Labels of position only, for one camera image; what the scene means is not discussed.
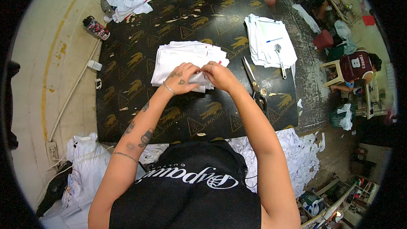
black shirt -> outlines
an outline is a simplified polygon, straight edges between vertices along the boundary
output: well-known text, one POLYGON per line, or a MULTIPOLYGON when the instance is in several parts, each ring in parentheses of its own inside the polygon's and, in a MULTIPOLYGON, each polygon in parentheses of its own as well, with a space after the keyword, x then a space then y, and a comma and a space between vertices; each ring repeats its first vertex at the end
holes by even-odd
POLYGON ((224 140, 174 144, 113 204, 110 228, 260 228, 244 158, 224 140))

paper stack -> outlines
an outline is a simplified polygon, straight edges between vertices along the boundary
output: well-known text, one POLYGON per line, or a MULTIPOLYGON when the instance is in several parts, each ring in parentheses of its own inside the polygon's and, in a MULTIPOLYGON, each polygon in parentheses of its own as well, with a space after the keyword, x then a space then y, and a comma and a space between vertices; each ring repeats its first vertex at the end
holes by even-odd
MULTIPOLYGON (((221 51, 218 46, 197 41, 170 42, 169 45, 160 45, 157 50, 151 84, 154 87, 162 85, 171 71, 183 62, 203 67, 209 61, 215 61, 225 67, 229 64, 226 52, 221 51)), ((214 88, 210 80, 202 73, 193 74, 189 83, 199 84, 199 88, 193 90, 196 92, 205 93, 205 90, 214 88)))
POLYGON ((281 46, 281 61, 289 68, 297 61, 293 44, 282 21, 250 14, 245 18, 249 35, 250 54, 255 65, 281 68, 274 46, 281 46))

scissors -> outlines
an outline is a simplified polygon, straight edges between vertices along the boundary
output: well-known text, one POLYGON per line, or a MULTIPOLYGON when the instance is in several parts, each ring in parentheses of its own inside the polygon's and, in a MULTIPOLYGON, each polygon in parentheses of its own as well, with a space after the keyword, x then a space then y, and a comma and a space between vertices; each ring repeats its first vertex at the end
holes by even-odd
POLYGON ((254 101, 256 102, 256 104, 258 105, 258 107, 260 107, 260 109, 263 111, 264 114, 266 114, 267 111, 267 100, 266 98, 260 93, 260 87, 256 82, 256 79, 254 78, 252 69, 250 68, 249 64, 247 63, 246 57, 243 56, 243 65, 245 66, 246 69, 246 73, 249 76, 249 80, 252 84, 252 88, 253 88, 253 93, 252 93, 252 98, 254 99, 254 101))

hand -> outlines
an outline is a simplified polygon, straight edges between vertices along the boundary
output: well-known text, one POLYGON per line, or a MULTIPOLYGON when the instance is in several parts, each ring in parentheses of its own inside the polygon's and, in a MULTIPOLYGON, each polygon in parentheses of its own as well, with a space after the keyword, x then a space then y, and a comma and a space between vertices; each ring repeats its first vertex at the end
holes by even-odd
POLYGON ((208 64, 204 65, 201 72, 217 89, 224 90, 229 94, 231 90, 242 85, 227 67, 214 61, 209 61, 208 64))
POLYGON ((177 95, 188 93, 192 89, 199 87, 197 83, 188 83, 191 75, 198 72, 199 69, 199 67, 192 63, 182 63, 165 79, 165 84, 174 90, 177 95))

black table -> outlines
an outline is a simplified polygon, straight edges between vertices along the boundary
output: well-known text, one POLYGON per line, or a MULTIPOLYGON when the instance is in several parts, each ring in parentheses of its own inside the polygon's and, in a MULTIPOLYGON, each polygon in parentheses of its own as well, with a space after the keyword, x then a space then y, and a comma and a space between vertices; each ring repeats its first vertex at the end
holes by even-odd
MULTIPOLYGON (((152 0, 150 5, 154 11, 148 14, 107 25, 111 35, 102 44, 99 62, 103 67, 98 72, 103 86, 96 91, 100 141, 118 142, 134 114, 154 94, 157 88, 152 87, 150 81, 156 52, 160 45, 170 41, 197 40, 220 46, 230 60, 228 68, 252 93, 241 60, 246 56, 256 80, 267 90, 266 116, 274 129, 298 125, 291 70, 287 69, 287 79, 283 80, 281 69, 254 66, 250 59, 244 18, 250 13, 273 18, 264 0, 152 0), (166 23, 185 16, 188 18, 166 23), (269 96, 270 93, 283 95, 269 96)), ((172 98, 150 142, 208 141, 245 135, 229 94, 214 89, 205 94, 190 92, 172 98)))

